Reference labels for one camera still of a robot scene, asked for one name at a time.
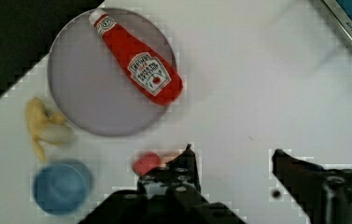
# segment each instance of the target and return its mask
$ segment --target white table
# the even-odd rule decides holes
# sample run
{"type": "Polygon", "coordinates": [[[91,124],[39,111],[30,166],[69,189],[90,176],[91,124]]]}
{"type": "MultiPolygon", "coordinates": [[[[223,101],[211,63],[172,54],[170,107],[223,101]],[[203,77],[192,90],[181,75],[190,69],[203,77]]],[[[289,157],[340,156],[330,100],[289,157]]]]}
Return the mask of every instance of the white table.
{"type": "Polygon", "coordinates": [[[188,87],[143,133],[104,138],[75,129],[71,146],[52,150],[52,158],[80,158],[95,175],[83,209],[52,217],[31,197],[42,165],[23,116],[36,95],[50,105],[46,57],[0,99],[0,223],[77,223],[112,192],[135,188],[130,163],[137,152],[161,154],[188,142],[210,202],[225,202],[249,224],[306,223],[289,195],[271,199],[278,181],[270,158],[281,147],[314,163],[352,168],[352,56],[326,20],[307,0],[113,0],[106,6],[156,22],[188,87]]]}

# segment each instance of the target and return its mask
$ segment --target blue bowl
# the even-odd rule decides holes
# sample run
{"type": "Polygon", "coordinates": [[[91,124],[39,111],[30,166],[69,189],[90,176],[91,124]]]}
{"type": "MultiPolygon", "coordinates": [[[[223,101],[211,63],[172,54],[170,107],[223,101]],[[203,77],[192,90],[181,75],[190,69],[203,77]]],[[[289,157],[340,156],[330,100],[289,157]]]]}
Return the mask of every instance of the blue bowl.
{"type": "Polygon", "coordinates": [[[77,210],[92,187],[92,173],[80,161],[57,161],[35,177],[33,194],[45,212],[63,216],[77,210]]]}

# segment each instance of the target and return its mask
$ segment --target gray plate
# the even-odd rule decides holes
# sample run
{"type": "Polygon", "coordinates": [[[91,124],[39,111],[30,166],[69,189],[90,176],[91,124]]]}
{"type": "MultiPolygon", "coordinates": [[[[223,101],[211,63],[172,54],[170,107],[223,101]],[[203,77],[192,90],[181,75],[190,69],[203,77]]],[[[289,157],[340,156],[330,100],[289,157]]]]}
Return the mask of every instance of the gray plate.
{"type": "MultiPolygon", "coordinates": [[[[166,38],[150,21],[118,8],[105,11],[176,68],[166,38]]],[[[55,39],[48,65],[49,88],[65,116],[79,128],[99,135],[137,133],[166,110],[154,105],[131,83],[89,23],[91,11],[68,23],[55,39]]]]}

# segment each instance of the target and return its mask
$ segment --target red ketchup bottle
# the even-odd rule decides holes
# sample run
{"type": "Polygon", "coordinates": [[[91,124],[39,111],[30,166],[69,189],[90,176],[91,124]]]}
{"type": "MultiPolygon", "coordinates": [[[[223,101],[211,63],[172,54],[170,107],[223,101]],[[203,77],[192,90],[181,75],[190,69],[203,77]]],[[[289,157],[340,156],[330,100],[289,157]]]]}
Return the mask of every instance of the red ketchup bottle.
{"type": "Polygon", "coordinates": [[[89,17],[125,75],[157,105],[171,104],[183,85],[177,71],[161,55],[112,20],[102,9],[89,17]]]}

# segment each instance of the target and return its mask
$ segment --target bottle cap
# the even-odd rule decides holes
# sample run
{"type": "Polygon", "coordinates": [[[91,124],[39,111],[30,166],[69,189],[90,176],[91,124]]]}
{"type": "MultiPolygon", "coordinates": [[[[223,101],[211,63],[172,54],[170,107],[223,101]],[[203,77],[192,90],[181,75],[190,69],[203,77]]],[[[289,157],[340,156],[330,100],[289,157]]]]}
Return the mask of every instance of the bottle cap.
{"type": "Polygon", "coordinates": [[[145,175],[152,169],[159,167],[161,163],[161,158],[153,152],[142,155],[133,164],[134,172],[137,175],[145,175]]]}
{"type": "Polygon", "coordinates": [[[94,26],[94,24],[97,22],[97,20],[100,19],[100,17],[102,17],[105,14],[106,14],[106,12],[104,10],[102,10],[100,8],[96,9],[89,16],[89,22],[91,23],[92,26],[94,26]]]}

